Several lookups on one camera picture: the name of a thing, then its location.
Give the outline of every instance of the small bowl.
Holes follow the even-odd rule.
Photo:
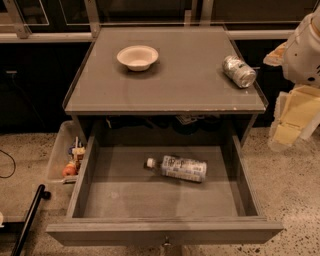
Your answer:
[[[159,57],[156,49],[145,45],[135,45],[124,48],[118,55],[118,61],[132,71],[147,70]]]

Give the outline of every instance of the plastic bottle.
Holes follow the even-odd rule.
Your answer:
[[[203,182],[206,177],[207,163],[193,159],[165,155],[161,163],[154,158],[148,158],[147,167],[160,169],[163,176],[178,179]]]

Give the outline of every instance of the black pole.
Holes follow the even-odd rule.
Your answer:
[[[12,256],[19,256],[20,255],[22,248],[23,248],[23,245],[24,245],[24,242],[26,241],[26,238],[28,236],[32,221],[34,219],[34,216],[36,215],[36,212],[37,212],[37,209],[38,209],[38,206],[39,206],[41,199],[42,198],[49,199],[51,196],[50,192],[46,192],[46,191],[44,191],[44,189],[45,189],[45,186],[43,184],[39,185],[37,193],[34,196],[32,204],[29,208],[29,211],[28,211],[27,217],[25,219],[23,228],[21,230],[20,236],[17,239],[15,246],[13,248],[13,251],[11,254]]]

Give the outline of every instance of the open drawer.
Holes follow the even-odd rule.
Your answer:
[[[169,134],[96,124],[66,219],[47,232],[63,245],[89,246],[264,243],[282,230],[261,215],[230,121],[214,132],[175,134],[174,140]],[[139,136],[153,143],[120,143]],[[144,168],[148,157],[165,154],[207,161],[206,180],[192,183]]]

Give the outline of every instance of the drawer handle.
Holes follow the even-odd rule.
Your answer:
[[[162,244],[163,246],[170,246],[171,245],[171,243],[170,243],[170,241],[169,241],[169,237],[168,236],[166,236],[165,237],[165,239],[164,239],[164,243]]]

